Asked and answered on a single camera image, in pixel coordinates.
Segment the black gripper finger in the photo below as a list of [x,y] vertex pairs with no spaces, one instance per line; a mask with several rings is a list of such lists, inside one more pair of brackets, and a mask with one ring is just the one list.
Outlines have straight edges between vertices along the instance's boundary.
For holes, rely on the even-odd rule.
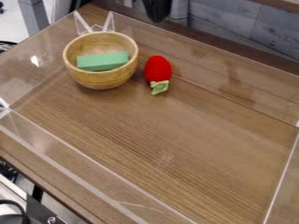
[[157,0],[157,20],[162,22],[170,15],[173,0]]
[[155,1],[154,0],[143,0],[145,3],[145,9],[147,12],[147,16],[151,18],[151,20],[155,22]]

